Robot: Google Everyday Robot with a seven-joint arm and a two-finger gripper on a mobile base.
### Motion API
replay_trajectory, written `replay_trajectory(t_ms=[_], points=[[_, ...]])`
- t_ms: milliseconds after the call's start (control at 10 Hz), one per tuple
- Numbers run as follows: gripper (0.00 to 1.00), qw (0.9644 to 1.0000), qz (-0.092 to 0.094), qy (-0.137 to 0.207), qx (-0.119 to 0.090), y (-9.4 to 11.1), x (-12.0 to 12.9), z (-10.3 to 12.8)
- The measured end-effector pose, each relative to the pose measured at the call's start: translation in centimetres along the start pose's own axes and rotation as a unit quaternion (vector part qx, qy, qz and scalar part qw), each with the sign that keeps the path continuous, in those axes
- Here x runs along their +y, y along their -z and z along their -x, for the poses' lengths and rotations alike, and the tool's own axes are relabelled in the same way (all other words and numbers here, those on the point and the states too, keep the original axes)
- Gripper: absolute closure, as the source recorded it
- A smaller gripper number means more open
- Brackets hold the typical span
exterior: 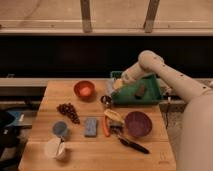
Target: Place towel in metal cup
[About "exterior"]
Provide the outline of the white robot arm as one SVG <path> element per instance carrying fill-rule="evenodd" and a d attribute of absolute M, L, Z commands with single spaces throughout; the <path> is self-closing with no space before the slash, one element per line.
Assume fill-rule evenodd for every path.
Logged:
<path fill-rule="evenodd" d="M 114 90 L 150 73 L 157 74 L 187 103 L 176 171 L 213 171 L 213 88 L 171 68 L 156 53 L 145 50 L 114 82 Z"/>

